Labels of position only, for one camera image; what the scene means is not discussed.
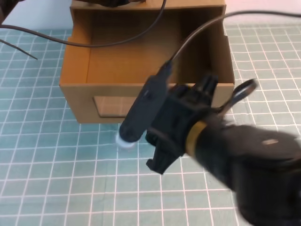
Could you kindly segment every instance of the cardboard box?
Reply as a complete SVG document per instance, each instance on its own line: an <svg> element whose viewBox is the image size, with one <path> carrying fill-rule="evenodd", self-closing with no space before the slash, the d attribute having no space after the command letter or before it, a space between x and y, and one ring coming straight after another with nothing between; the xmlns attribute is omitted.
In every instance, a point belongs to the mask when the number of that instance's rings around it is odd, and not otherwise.
<svg viewBox="0 0 301 226"><path fill-rule="evenodd" d="M103 44L144 31L158 15L162 0L105 8L73 1L70 41ZM224 14L224 0L167 0L159 23L133 42L107 48L67 46L60 87L79 123L118 123L126 116L146 79L198 26ZM222 22L199 35L174 64L169 80L193 84L206 71L219 76L214 105L222 105L234 87L228 38Z"/></svg>

